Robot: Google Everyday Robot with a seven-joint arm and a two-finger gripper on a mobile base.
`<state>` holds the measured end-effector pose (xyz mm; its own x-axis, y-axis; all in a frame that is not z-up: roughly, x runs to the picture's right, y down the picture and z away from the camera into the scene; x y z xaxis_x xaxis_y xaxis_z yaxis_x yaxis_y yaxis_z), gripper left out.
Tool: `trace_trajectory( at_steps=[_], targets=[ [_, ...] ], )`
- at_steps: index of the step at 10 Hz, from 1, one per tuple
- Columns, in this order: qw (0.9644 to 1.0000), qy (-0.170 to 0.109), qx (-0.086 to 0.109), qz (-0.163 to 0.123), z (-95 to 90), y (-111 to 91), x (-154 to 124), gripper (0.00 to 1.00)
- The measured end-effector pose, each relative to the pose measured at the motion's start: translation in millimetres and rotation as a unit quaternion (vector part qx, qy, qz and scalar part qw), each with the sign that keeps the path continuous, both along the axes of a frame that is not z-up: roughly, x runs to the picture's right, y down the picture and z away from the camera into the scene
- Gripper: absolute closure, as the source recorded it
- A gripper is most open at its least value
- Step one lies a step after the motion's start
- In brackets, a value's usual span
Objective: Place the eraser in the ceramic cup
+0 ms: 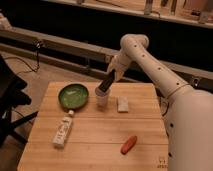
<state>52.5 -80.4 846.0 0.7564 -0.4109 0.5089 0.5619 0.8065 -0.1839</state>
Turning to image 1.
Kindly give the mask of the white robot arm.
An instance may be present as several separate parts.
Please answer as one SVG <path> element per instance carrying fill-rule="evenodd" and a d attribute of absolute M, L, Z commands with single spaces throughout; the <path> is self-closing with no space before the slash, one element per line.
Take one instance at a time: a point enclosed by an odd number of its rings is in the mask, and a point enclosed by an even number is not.
<path fill-rule="evenodd" d="M 148 51 L 149 39 L 126 34 L 112 58 L 101 93 L 122 78 L 136 62 L 168 100 L 165 128 L 168 133 L 168 171 L 213 171 L 213 94 L 193 88 Z"/>

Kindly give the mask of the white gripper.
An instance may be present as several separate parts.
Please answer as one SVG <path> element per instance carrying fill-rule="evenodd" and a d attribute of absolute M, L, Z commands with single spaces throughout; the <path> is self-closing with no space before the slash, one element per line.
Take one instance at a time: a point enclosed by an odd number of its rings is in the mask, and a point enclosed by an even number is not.
<path fill-rule="evenodd" d="M 118 82 L 123 77 L 130 64 L 131 59 L 124 53 L 123 50 L 120 50 L 111 59 L 111 62 L 109 63 L 107 68 L 107 72 L 109 74 L 98 86 L 98 88 L 102 92 L 106 92 L 114 81 Z"/>

